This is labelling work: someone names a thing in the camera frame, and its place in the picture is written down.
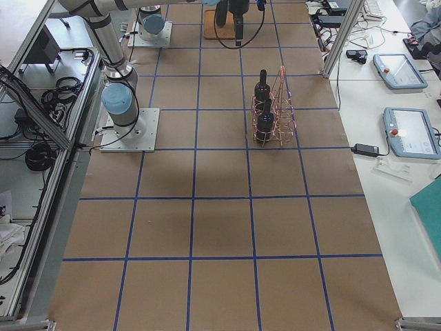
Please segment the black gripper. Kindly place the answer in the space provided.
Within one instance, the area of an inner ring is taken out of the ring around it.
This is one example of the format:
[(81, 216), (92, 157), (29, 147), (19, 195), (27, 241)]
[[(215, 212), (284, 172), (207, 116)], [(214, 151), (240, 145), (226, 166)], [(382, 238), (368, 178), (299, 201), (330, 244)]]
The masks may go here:
[(229, 11), (234, 15), (235, 46), (242, 46), (243, 15), (249, 10), (249, 0), (229, 0)]

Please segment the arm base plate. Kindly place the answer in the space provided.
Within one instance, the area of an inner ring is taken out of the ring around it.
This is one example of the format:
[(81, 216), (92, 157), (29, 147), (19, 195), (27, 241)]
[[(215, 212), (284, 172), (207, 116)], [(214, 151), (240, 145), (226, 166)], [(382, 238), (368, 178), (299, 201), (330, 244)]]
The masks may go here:
[(151, 34), (135, 22), (132, 24), (127, 46), (129, 48), (168, 48), (171, 42), (172, 26), (171, 21), (166, 21), (165, 27), (158, 34)]
[(115, 126), (110, 115), (103, 132), (99, 150), (102, 152), (153, 152), (161, 110), (159, 108), (141, 108), (134, 128)]

